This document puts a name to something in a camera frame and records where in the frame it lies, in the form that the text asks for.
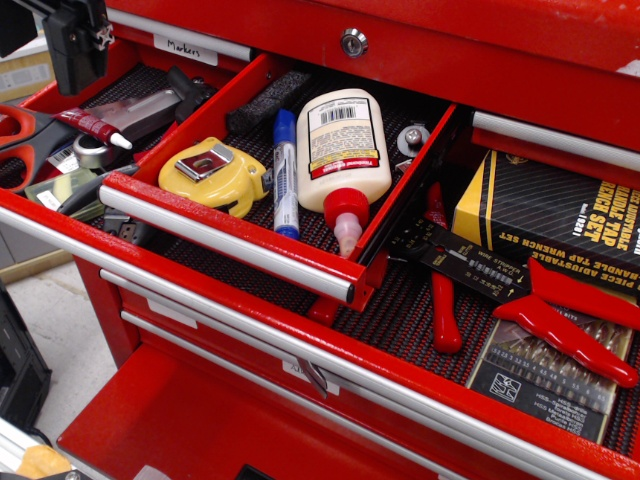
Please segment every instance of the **red bottle cap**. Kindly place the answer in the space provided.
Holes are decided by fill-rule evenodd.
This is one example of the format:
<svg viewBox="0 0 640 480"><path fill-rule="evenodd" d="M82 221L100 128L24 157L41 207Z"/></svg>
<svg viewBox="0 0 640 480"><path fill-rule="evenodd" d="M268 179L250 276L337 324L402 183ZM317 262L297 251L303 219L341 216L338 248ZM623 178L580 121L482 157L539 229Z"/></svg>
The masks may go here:
<svg viewBox="0 0 640 480"><path fill-rule="evenodd" d="M355 188L339 188L324 199L324 219L329 228L334 229L336 219L342 213L353 213L361 226L369 222L369 200Z"/></svg>

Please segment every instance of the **glue bottle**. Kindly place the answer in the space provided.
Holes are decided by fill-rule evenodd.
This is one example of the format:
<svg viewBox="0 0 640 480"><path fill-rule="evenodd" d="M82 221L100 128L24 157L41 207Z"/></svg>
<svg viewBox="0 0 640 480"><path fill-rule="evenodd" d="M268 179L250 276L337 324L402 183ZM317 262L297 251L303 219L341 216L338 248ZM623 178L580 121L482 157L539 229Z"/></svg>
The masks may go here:
<svg viewBox="0 0 640 480"><path fill-rule="evenodd" d="M348 257L369 219L369 204L391 186L378 102L352 88L307 103L297 124L298 202L324 212Z"/></svg>

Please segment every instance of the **gray floor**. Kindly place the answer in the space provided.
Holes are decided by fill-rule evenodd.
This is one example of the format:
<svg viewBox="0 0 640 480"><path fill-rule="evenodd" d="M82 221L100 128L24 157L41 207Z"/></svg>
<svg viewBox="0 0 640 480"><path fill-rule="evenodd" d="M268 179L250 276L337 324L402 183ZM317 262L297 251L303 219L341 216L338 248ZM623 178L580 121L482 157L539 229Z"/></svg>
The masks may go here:
<svg viewBox="0 0 640 480"><path fill-rule="evenodd" d="M55 443L116 368L75 263L11 283L7 290L53 372L35 426ZM70 460L94 480L105 478Z"/></svg>

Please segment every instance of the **tape measure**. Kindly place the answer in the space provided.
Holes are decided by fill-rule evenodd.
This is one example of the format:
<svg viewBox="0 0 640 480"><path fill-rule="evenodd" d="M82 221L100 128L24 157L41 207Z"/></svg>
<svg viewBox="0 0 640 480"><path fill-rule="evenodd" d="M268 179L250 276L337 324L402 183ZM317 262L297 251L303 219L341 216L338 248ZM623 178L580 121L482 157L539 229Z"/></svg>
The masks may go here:
<svg viewBox="0 0 640 480"><path fill-rule="evenodd" d="M242 218L271 188L255 158L209 137L174 155L160 170L160 188Z"/></svg>

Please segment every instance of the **blue marker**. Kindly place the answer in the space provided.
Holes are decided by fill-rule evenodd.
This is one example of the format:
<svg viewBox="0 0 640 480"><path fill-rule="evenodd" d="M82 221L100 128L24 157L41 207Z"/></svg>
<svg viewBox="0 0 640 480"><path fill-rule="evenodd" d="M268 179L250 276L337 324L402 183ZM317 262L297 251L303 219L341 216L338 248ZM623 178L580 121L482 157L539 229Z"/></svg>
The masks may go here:
<svg viewBox="0 0 640 480"><path fill-rule="evenodd" d="M296 117L281 109L273 127L273 229L297 240L298 185L296 175Z"/></svg>

